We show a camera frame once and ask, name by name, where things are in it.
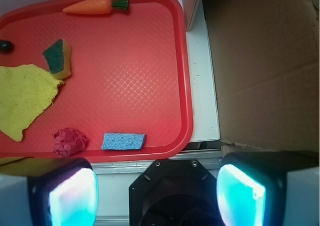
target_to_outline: cardboard box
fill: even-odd
[[[221,140],[319,151],[319,18],[311,0],[203,0]]]

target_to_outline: blue sponge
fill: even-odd
[[[145,141],[145,134],[105,133],[102,150],[139,150]]]

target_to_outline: black object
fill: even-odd
[[[0,158],[0,174],[27,177],[33,225],[51,226],[49,193],[81,168],[92,169],[84,158]]]
[[[157,160],[129,187],[130,225],[224,225],[216,185],[197,160]]]
[[[0,52],[11,52],[14,49],[14,45],[11,41],[0,40]]]
[[[319,166],[319,154],[311,151],[231,152],[222,159],[221,166],[226,164],[233,164],[266,187],[263,225],[283,225],[287,173]]]

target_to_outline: yellow sponge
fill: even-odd
[[[66,40],[59,39],[43,52],[51,75],[59,80],[71,76],[71,48]]]
[[[0,67],[0,130],[20,142],[22,131],[51,105],[63,83],[33,64]]]

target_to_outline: sponge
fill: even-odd
[[[145,134],[105,133],[102,150],[139,150],[145,141]]]
[[[53,77],[63,80],[71,76],[71,48],[64,39],[59,39],[43,52]]]

